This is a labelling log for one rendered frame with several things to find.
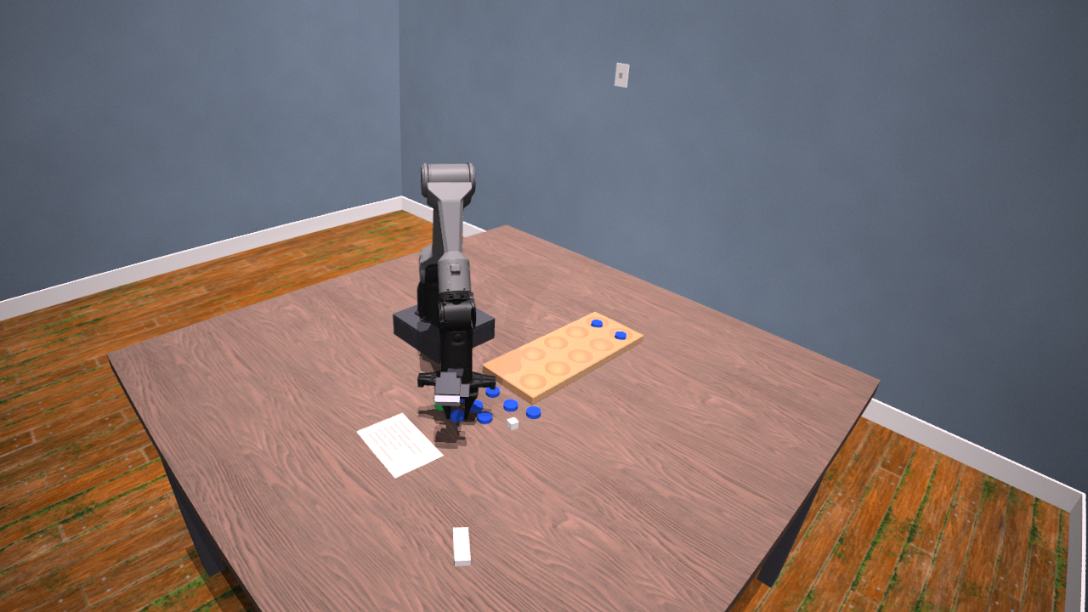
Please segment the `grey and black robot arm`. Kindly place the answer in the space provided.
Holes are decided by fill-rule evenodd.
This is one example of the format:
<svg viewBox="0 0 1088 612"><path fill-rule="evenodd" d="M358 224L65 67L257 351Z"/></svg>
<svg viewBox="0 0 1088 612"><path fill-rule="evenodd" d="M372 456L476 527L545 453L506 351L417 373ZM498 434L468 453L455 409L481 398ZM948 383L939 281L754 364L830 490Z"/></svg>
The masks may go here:
<svg viewBox="0 0 1088 612"><path fill-rule="evenodd" d="M433 245L420 252L415 314L438 328L440 359L450 366L463 366L473 359L477 325L470 266L462 254L463 208L475 193L475 169L472 163L425 164L421 167L421 189L423 180L422 196L434 208ZM447 372L441 372L436 378L435 404L460 406L460 399L469 399L470 392L470 384L463 384L463 369L448 368Z"/></svg>

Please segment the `tan tray with round pockets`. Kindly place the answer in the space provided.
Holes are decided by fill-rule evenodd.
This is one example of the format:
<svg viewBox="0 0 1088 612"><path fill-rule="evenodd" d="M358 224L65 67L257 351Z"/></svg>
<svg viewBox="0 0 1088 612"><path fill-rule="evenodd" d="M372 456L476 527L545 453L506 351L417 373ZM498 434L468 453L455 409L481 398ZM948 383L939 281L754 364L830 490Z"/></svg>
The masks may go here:
<svg viewBox="0 0 1088 612"><path fill-rule="evenodd" d="M593 328L593 319L599 319L603 328ZM619 340L615 331L628 336ZM483 372L534 405L640 343L642 334L593 311L485 363Z"/></svg>

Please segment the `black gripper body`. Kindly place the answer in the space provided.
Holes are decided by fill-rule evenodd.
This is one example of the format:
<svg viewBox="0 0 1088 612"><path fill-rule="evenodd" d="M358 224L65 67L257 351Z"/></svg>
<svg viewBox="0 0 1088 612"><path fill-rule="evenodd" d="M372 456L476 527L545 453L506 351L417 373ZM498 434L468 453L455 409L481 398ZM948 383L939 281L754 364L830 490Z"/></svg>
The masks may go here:
<svg viewBox="0 0 1088 612"><path fill-rule="evenodd" d="M470 384L470 388L479 387L495 390L495 376L473 371L473 360L467 363L466 365L447 365L445 362L443 363L440 360L440 371L447 372L448 368L463 369L463 384ZM418 387L422 388L424 385L435 385L436 378L440 378L440 371L418 374Z"/></svg>

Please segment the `white paper sheet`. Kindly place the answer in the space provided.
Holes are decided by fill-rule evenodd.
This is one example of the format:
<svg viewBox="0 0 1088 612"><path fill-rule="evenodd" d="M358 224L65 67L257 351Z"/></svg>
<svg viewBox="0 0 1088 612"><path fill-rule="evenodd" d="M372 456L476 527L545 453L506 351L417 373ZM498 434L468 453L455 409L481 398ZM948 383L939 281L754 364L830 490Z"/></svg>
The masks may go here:
<svg viewBox="0 0 1088 612"><path fill-rule="evenodd" d="M357 431L394 478L443 456L413 423L398 414Z"/></svg>

